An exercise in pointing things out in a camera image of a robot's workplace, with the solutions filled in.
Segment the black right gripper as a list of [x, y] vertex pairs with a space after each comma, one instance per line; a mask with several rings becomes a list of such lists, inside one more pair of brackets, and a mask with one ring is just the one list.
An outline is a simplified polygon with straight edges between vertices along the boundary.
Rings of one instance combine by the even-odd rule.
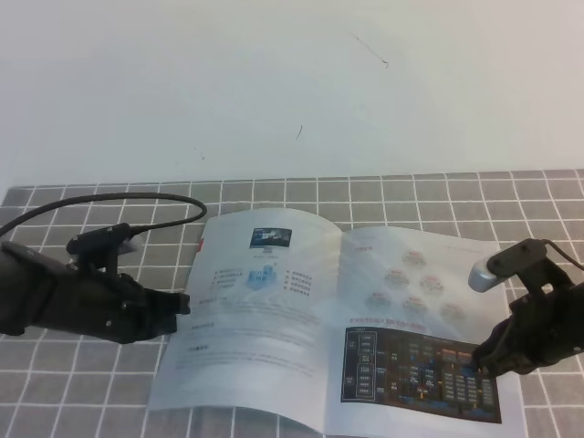
[[561, 287], [544, 296], [525, 295], [510, 305], [472, 353], [473, 367], [489, 377], [526, 375], [583, 352], [583, 285]]

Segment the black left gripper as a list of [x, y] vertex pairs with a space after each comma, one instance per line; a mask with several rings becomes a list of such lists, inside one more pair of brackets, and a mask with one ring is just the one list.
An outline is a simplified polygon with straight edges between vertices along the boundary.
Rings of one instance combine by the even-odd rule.
[[64, 265], [41, 267], [39, 273], [47, 281], [38, 310], [38, 326], [44, 329], [131, 344], [171, 335], [177, 315], [191, 314], [188, 295], [144, 287], [127, 274]]

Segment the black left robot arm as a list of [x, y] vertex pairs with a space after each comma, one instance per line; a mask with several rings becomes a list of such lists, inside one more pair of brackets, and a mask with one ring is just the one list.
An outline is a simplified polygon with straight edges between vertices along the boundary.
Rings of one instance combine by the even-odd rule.
[[130, 344], [169, 335], [190, 297], [143, 287], [123, 273], [65, 265], [15, 242], [1, 244], [1, 332], [30, 327]]

